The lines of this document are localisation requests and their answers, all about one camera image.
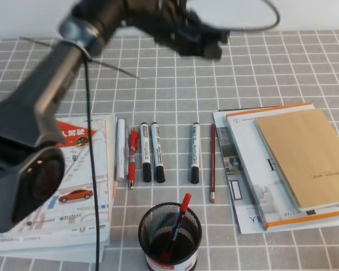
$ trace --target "red car illustration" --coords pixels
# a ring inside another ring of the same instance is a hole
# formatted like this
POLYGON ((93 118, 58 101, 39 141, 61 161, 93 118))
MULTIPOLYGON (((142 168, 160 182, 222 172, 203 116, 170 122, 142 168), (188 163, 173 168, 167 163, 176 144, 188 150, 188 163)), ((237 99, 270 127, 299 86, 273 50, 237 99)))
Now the red car illustration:
POLYGON ((65 203, 68 200, 74 200, 74 199, 89 199, 91 196, 93 196, 93 191, 91 190, 75 190, 68 195, 61 196, 59 198, 59 202, 65 203))

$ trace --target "notebook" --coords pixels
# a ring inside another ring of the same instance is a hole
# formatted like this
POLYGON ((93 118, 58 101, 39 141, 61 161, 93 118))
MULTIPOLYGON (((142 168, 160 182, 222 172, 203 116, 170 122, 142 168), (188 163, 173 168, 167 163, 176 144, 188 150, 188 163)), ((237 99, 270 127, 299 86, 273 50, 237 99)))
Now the notebook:
POLYGON ((257 120, 301 211, 339 205, 339 138, 322 110, 257 120))

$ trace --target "marker cap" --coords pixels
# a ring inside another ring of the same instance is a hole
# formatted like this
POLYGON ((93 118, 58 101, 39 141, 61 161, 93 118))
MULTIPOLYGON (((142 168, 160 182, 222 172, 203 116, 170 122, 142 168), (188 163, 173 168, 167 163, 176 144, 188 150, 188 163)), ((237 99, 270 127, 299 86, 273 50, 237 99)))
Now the marker cap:
POLYGON ((191 168, 191 183, 193 183, 194 185, 199 183, 198 172, 198 167, 191 168))
POLYGON ((143 163, 143 180, 145 182, 150 182, 152 180, 150 163, 143 163))
POLYGON ((158 167, 156 167, 156 176, 157 176, 157 182, 162 183, 166 181, 166 178, 164 176, 163 166, 159 165, 158 167))

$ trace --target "book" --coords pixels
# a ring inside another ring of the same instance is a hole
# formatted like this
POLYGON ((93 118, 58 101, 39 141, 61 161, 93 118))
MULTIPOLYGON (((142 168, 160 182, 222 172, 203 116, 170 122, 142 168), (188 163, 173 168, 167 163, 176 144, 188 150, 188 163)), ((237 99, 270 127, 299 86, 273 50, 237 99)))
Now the book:
POLYGON ((263 117, 256 123, 298 209, 339 205, 339 138, 322 110, 263 117))
MULTIPOLYGON (((7 233, 0 251, 78 246, 95 243, 93 183, 86 117, 57 120, 65 137, 58 145, 66 163, 57 191, 7 233)), ((92 116, 101 243, 109 243, 115 164, 115 115, 92 116)))
POLYGON ((310 109, 314 109, 313 105, 306 103, 227 114, 227 125, 265 230, 339 222, 339 206, 308 212, 296 207, 255 125, 261 117, 310 109))
MULTIPOLYGON (((250 186, 247 182, 241 159, 239 158, 236 146, 231 136, 231 132, 225 119, 226 115, 229 113, 239 113, 251 109, 255 108, 241 110, 220 110, 213 113, 218 143, 232 201, 234 221, 238 225, 241 234, 256 234, 286 230, 278 227, 272 227, 265 231, 262 225, 258 207, 256 206, 250 186)), ((327 226, 339 226, 339 220, 318 220, 313 221, 310 224, 296 224, 293 225, 292 229, 300 230, 327 226)))

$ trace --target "red marker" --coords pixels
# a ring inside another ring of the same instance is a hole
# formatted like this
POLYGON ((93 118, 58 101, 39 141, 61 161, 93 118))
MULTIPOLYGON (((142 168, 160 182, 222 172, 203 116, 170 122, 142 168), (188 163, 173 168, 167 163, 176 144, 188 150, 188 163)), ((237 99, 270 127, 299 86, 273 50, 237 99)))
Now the red marker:
POLYGON ((138 132, 133 129, 129 136, 129 187, 133 189, 136 180, 136 151, 138 150, 138 132))
POLYGON ((159 258, 161 259, 161 261, 168 262, 171 259, 172 250, 175 246, 178 233, 180 232, 182 220, 186 216, 186 212, 188 209, 188 205, 190 204, 191 197, 192 197, 191 194, 186 193, 185 198, 182 201, 180 213, 176 219, 175 224, 173 225, 167 244, 164 247, 162 253, 160 254, 159 258))

